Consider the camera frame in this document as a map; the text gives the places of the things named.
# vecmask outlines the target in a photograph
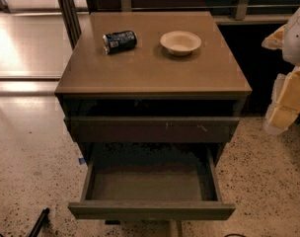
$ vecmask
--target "white bowl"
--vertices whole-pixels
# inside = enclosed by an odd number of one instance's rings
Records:
[[[183,31],[169,32],[161,36],[160,43],[175,56],[185,56],[198,49],[201,40],[195,34]]]

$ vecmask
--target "tabletop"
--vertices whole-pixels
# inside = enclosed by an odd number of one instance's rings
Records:
[[[132,30],[136,48],[112,55],[102,36]],[[194,33],[201,46],[176,57],[160,45],[171,31]],[[93,13],[82,31],[56,95],[249,95],[239,64],[209,12]]]

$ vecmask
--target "open drawer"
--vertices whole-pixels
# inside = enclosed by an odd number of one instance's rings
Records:
[[[78,219],[225,220],[235,210],[222,201],[207,148],[96,145],[81,201],[68,205]]]
[[[233,117],[70,117],[76,142],[229,142],[239,123]]]

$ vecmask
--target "soda can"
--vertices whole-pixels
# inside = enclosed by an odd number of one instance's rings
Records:
[[[137,36],[133,31],[123,31],[103,35],[104,50],[106,54],[113,54],[133,49],[137,45]]]

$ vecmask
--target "speckled floor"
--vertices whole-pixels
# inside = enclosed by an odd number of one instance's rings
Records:
[[[187,237],[300,236],[300,127],[279,136],[261,118],[242,118],[216,168],[225,202],[237,209],[227,221],[184,221]],[[75,220],[87,172],[53,96],[0,97],[0,232],[27,236],[41,211],[50,224],[39,236],[169,236],[167,222]]]

